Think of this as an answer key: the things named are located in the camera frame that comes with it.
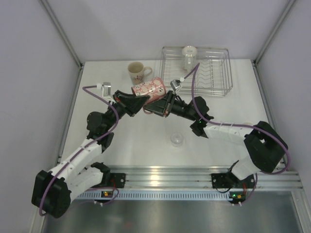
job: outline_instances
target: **pink cup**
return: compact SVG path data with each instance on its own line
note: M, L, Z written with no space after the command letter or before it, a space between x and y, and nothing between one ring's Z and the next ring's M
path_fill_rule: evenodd
M132 92L136 96L150 96L150 99L146 102L146 104L158 100L166 95L164 83L159 77L132 86Z

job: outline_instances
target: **metal drying rack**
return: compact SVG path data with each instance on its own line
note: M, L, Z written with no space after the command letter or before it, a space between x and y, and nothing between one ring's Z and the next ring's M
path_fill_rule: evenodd
M170 82L187 75L182 68L183 47L163 47L160 65L161 79L170 90ZM200 66L196 76L195 92L208 96L225 96L233 87L229 51L227 49L196 47ZM191 94L192 79L183 82L179 93Z

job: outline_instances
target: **metal bracket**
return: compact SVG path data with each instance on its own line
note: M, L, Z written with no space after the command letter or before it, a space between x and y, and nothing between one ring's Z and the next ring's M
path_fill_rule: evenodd
M213 173L212 177L212 186L213 188L233 188L232 185L226 179L227 173ZM242 180L234 188L243 188L245 184L246 188L253 188L255 184L254 175L250 175Z

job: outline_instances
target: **white mug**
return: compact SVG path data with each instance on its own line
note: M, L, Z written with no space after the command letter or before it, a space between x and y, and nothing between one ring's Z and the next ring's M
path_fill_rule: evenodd
M144 77L147 77L152 73L151 67L144 67L141 62L132 62L128 65L127 70L134 84L141 83Z
M183 69L190 72L196 65L196 54L198 50L194 46L186 46L182 50Z

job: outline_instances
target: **gray floor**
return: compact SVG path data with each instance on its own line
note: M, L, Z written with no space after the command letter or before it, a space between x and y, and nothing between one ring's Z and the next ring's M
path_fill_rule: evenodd
M257 192L242 207L214 201L73 203L44 233L299 233L290 193Z

